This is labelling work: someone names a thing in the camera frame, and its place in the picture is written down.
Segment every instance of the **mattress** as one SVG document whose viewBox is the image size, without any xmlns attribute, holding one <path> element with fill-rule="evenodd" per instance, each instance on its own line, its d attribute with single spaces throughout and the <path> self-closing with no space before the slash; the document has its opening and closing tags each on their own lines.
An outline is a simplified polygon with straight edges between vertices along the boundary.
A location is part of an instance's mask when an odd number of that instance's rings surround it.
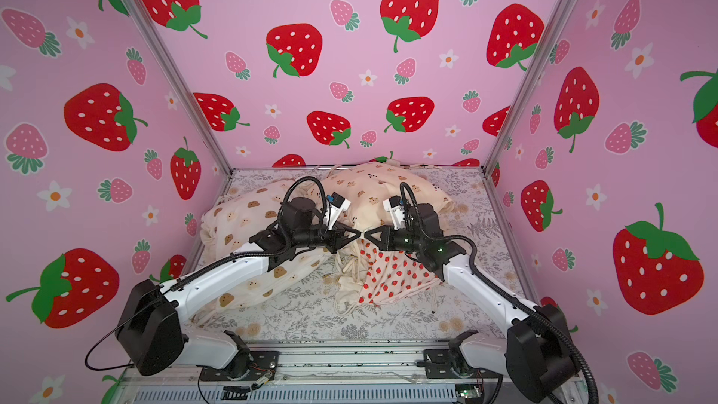
<svg viewBox="0 0 718 404">
<path fill-rule="evenodd" d="M 477 263 L 499 282 L 523 295 L 478 168 L 418 168 L 412 171 L 444 189 L 456 203 L 444 234 L 472 238 Z M 311 174 L 324 178 L 327 170 Z M 228 188 L 239 196 L 284 178 L 310 174 L 307 169 L 237 170 Z M 388 306 L 357 307 L 346 316 L 334 310 L 339 274 L 333 258 L 301 283 L 257 306 L 226 310 L 205 322 L 208 330 L 230 330 L 247 342 L 292 340 L 441 340 L 468 329 L 502 337 L 498 327 L 467 296 L 442 283 Z"/>
</svg>

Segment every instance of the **black cable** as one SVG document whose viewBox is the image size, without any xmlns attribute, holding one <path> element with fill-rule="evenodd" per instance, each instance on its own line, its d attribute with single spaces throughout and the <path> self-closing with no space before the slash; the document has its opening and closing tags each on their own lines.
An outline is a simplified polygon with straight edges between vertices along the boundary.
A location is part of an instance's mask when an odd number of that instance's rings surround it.
<svg viewBox="0 0 718 404">
<path fill-rule="evenodd" d="M 411 187 L 407 183 L 401 183 L 399 185 L 399 189 L 401 191 L 401 197 L 402 199 L 405 199 L 406 196 L 404 195 L 404 189 L 408 192 L 409 196 L 411 197 L 411 203 L 416 207 L 417 205 L 417 197 L 414 196 L 414 191 L 411 190 Z M 426 231 L 424 230 L 424 223 L 421 221 L 421 218 L 418 217 L 417 214 L 417 224 L 418 229 L 421 231 L 421 234 L 429 239 L 434 240 L 436 242 L 441 241 L 447 241 L 447 240 L 463 240 L 469 246 L 471 247 L 471 254 L 469 255 L 469 268 L 471 269 L 471 273 L 478 276 L 479 279 L 489 286 L 489 288 L 496 293 L 498 293 L 499 296 L 507 300 L 513 307 L 515 307 L 518 310 L 521 310 L 526 315 L 531 317 L 532 319 L 535 319 L 538 321 L 541 325 L 543 325 L 546 329 L 548 329 L 555 337 L 558 338 L 558 340 L 561 341 L 563 345 L 565 345 L 570 352 L 571 358 L 575 360 L 579 364 L 579 367 L 581 371 L 584 374 L 584 380 L 586 381 L 586 386 L 588 389 L 588 402 L 589 404 L 598 404 L 598 388 L 596 386 L 596 379 L 593 376 L 593 373 L 591 372 L 591 368 L 588 366 L 588 363 L 586 362 L 586 359 L 583 357 L 579 349 L 574 345 L 574 343 L 570 340 L 569 337 L 567 337 L 561 329 L 557 328 L 551 321 L 546 319 L 543 315 L 536 312 L 534 309 L 529 308 L 525 304 L 523 304 L 521 301 L 519 301 L 516 296 L 512 296 L 510 293 L 503 290 L 501 287 L 496 285 L 493 281 L 491 281 L 489 278 L 484 276 L 479 269 L 476 267 L 476 253 L 477 253 L 477 247 L 473 240 L 462 236 L 462 235 L 453 235 L 453 236 L 446 236 L 443 238 L 433 238 L 426 234 Z"/>
</svg>

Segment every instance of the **pink wallpaper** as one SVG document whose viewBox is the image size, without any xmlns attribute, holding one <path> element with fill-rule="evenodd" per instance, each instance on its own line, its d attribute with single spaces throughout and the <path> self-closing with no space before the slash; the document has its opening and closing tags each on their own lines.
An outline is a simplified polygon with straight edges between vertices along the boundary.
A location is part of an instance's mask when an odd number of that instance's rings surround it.
<svg viewBox="0 0 718 404">
<path fill-rule="evenodd" d="M 578 0 L 493 175 L 605 404 L 714 393 L 715 1 Z"/>
<path fill-rule="evenodd" d="M 555 1 L 143 3 L 232 165 L 257 167 L 483 161 Z"/>
<path fill-rule="evenodd" d="M 132 286 L 182 268 L 222 177 L 119 0 L 0 17 L 2 401 L 105 402 L 121 370 L 85 353 Z M 109 339 L 90 361 L 127 355 Z"/>
</svg>

